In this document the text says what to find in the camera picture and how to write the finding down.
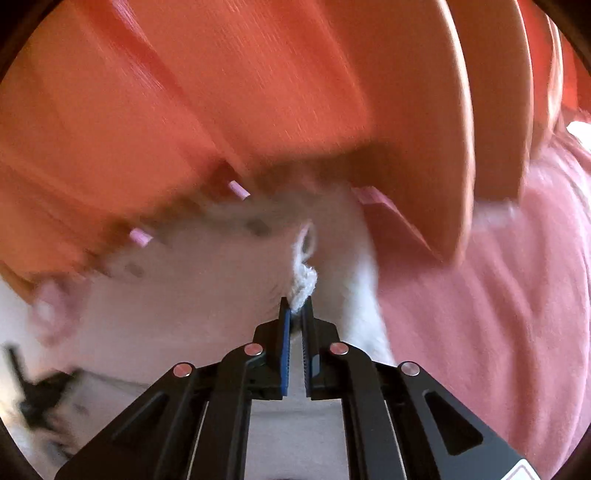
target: pink fabric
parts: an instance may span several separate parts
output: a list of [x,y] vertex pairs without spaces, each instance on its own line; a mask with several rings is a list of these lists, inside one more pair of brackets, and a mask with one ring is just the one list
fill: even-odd
[[388,206],[365,205],[394,356],[423,365],[542,478],[591,419],[591,162],[571,151],[554,139],[520,207],[476,226],[458,267],[432,260]]

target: orange fabric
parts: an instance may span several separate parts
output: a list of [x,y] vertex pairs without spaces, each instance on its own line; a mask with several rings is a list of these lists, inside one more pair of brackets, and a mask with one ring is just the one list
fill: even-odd
[[474,197],[516,199],[556,122],[558,31],[530,0],[368,1],[65,0],[0,85],[0,260],[79,270],[231,178],[374,186],[461,256]]
[[562,46],[562,65],[564,68],[562,84],[562,114],[566,125],[568,125],[574,119],[574,115],[579,109],[576,67],[577,57],[574,53],[573,47],[563,35],[560,36],[560,44]]
[[579,108],[591,112],[591,76],[579,57],[574,59],[574,66],[577,71],[577,98]]
[[534,129],[530,154],[548,144],[560,113],[563,63],[556,25],[531,0],[519,0],[530,49],[534,80]]
[[533,115],[530,54],[517,0],[447,3],[470,80],[475,196],[516,199],[530,157]]

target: warning label sticker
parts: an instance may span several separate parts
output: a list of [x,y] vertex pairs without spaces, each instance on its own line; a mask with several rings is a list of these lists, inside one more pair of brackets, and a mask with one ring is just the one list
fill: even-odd
[[540,477],[534,472],[527,460],[523,459],[501,480],[540,480]]

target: blue gripper pad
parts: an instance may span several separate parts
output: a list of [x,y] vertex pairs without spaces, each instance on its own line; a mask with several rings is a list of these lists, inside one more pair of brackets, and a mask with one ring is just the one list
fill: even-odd
[[290,323],[291,310],[287,299],[281,299],[281,306],[279,308],[279,323],[280,335],[282,337],[281,355],[279,360],[279,372],[281,375],[281,395],[287,395],[287,387],[290,381]]

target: white fabric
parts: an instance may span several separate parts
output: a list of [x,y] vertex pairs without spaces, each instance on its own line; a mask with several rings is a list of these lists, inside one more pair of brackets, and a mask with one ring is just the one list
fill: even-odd
[[[251,341],[259,323],[277,317],[282,296],[301,305],[314,284],[315,315],[374,360],[393,363],[371,240],[344,187],[214,206],[114,258],[108,271],[110,277],[93,279],[79,329],[47,350],[45,367],[150,384],[181,361],[197,367],[220,361]],[[301,338],[292,338],[291,354],[290,396],[253,405],[246,478],[347,478],[340,402],[306,399]],[[90,398],[108,386],[87,381],[83,388],[91,392],[82,397]],[[93,405],[105,411],[91,413],[99,420],[86,421],[86,437],[122,408]]]

